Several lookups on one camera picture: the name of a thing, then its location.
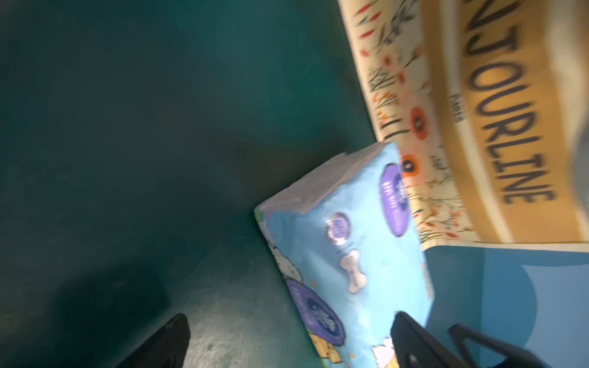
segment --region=floor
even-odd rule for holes
[[[1,11],[0,366],[321,367],[252,209],[374,142],[336,0]]]

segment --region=cartoon illustration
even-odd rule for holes
[[[321,358],[329,359],[330,362],[335,364],[342,362],[342,358],[339,356],[339,353],[337,350],[335,350],[333,345],[323,340],[321,337],[311,333],[310,331],[307,330],[307,332],[309,333],[309,337],[311,338],[313,345],[315,345],[317,354],[319,354]]]
[[[360,272],[358,262],[360,261],[360,252],[356,249],[342,258],[339,267],[348,273],[348,291],[352,294],[359,292],[368,283],[368,278]]]
[[[282,254],[280,249],[277,247],[270,247],[272,251],[272,255],[274,255],[274,259],[276,260],[276,264],[282,272],[284,277],[289,277],[294,279],[300,283],[303,282],[303,277],[300,275],[299,270],[295,267],[295,265]]]
[[[382,345],[373,346],[372,354],[374,354],[378,368],[399,368],[393,339],[390,337],[387,337]]]

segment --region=diaper package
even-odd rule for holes
[[[398,367],[397,311],[433,299],[395,144],[340,154],[256,208],[323,365]]]

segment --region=bone graphic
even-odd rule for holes
[[[360,267],[358,266],[359,260],[360,252],[354,249],[349,254],[344,256],[342,261],[339,263],[339,267],[343,268],[344,271],[348,273],[348,291],[352,294],[359,292],[360,289],[364,288],[368,282],[366,275],[360,272]]]

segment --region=teal wall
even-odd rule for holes
[[[554,368],[589,362],[589,254],[486,249],[482,331]],[[481,354],[481,366],[500,358]]]
[[[426,328],[460,357],[448,329],[457,323],[481,331],[485,249],[437,246],[425,251],[435,299]],[[481,349],[468,345],[478,361]]]
[[[0,25],[0,366],[320,367],[253,207],[374,142],[336,0],[54,0]]]

